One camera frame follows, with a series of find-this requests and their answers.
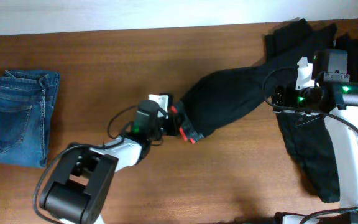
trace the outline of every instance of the denim fabric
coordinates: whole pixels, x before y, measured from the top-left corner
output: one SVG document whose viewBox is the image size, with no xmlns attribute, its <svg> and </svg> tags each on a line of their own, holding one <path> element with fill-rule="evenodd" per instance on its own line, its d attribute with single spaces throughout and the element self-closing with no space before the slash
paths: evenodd
<svg viewBox="0 0 358 224">
<path fill-rule="evenodd" d="M 45 70 L 0 77 L 0 163 L 45 167 L 59 81 Z"/>
</svg>

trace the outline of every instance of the brown table surface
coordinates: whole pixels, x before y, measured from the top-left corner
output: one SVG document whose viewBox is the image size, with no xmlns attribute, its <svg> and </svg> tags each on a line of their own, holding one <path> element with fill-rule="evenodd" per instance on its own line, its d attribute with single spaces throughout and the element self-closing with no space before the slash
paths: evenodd
<svg viewBox="0 0 358 224">
<path fill-rule="evenodd" d="M 333 21 L 312 22 L 322 27 Z M 358 20 L 336 21 L 358 37 Z M 264 60 L 263 35 L 279 23 L 0 36 L 5 69 L 61 73 L 49 158 L 69 142 L 101 144 L 109 119 L 149 93 L 177 99 L 201 77 Z M 116 129 L 133 119 L 124 115 Z M 42 169 L 0 164 L 0 223 L 43 223 L 32 211 Z M 311 194 L 265 103 L 197 144 L 165 138 L 113 179 L 106 223 L 216 223 L 337 208 Z"/>
</svg>

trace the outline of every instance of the black fabric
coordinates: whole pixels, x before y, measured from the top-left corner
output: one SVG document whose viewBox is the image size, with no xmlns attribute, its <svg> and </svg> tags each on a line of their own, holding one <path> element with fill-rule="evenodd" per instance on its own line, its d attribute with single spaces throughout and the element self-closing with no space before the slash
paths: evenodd
<svg viewBox="0 0 358 224">
<path fill-rule="evenodd" d="M 285 32 L 278 31 L 277 36 L 273 34 L 269 37 L 276 43 L 285 43 L 284 47 L 278 46 L 276 49 L 286 51 L 271 58 L 267 63 L 259 67 L 217 71 L 203 77 L 193 86 L 181 101 L 195 131 L 206 137 L 215 129 L 247 115 L 264 101 L 261 84 L 266 75 L 276 68 L 296 67 L 302 56 L 312 58 L 316 50 L 332 47 L 336 33 L 335 24 L 312 32 L 307 38 L 305 35 L 299 35 L 294 39 L 287 38 L 287 35 L 298 30 L 306 30 L 308 33 L 309 28 L 307 23 L 300 22 L 296 26 L 282 28 Z M 268 95 L 273 93 L 276 85 L 286 85 L 296 80 L 296 74 L 296 70 L 278 72 L 267 82 Z"/>
<path fill-rule="evenodd" d="M 358 83 L 358 40 L 347 34 L 336 40 L 336 48 L 348 53 L 347 72 Z M 287 86 L 295 88 L 295 82 Z M 334 148 L 319 116 L 305 118 L 298 114 L 277 114 L 287 152 L 302 168 L 323 202 L 338 202 L 339 179 Z"/>
</svg>

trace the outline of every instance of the white background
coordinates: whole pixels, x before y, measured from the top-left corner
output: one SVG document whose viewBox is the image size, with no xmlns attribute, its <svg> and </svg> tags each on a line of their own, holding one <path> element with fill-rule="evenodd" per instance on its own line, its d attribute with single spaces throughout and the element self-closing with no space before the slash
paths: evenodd
<svg viewBox="0 0 358 224">
<path fill-rule="evenodd" d="M 0 0 L 0 35 L 358 18 L 358 0 Z"/>
</svg>

